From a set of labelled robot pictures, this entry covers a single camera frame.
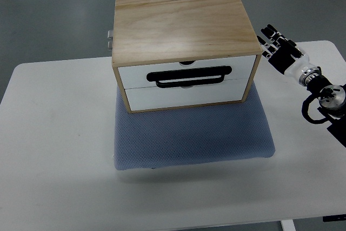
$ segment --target robotic arm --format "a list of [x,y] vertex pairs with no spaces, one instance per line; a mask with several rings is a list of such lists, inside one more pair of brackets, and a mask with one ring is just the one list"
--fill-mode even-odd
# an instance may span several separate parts
[[[299,50],[296,43],[284,37],[272,25],[268,24],[261,32],[271,44],[257,37],[262,44],[262,55],[281,74],[293,77],[306,87],[311,95],[303,102],[303,117],[312,124],[331,123],[327,130],[346,147],[346,84],[333,85],[322,75],[320,67],[309,62],[309,56]],[[309,105],[318,99],[317,110],[324,116],[314,120],[309,116]]]

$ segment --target white table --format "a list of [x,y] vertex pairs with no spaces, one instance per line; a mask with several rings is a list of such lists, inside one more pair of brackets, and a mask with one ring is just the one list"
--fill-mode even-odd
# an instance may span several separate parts
[[[332,83],[345,83],[333,44],[300,46]],[[346,148],[328,123],[302,117],[309,93],[265,59],[255,84],[273,157],[116,171],[111,58],[18,66],[0,105],[1,230],[181,229],[346,213]]]

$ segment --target black cable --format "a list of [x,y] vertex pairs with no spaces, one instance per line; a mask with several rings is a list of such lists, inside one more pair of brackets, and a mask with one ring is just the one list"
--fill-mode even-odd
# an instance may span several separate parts
[[308,98],[303,102],[303,105],[302,105],[302,115],[303,117],[311,124],[323,124],[323,123],[326,123],[328,121],[328,119],[325,117],[325,118],[322,118],[322,119],[319,119],[319,120],[314,120],[312,119],[310,116],[309,116],[309,106],[310,106],[310,103],[314,100],[318,98],[317,95],[314,95],[314,94],[311,94],[310,96],[308,96]]

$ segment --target wooden lid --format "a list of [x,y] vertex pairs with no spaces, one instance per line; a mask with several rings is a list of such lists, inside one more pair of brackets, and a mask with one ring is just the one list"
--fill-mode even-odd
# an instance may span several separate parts
[[241,0],[116,0],[113,67],[261,52]]

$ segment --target metal hinge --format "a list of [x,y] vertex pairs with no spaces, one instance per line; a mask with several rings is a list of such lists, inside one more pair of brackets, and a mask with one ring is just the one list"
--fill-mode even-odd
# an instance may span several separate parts
[[108,41],[108,51],[111,51],[113,49],[113,30],[109,30],[107,33],[107,39],[108,40],[112,40],[112,41]]

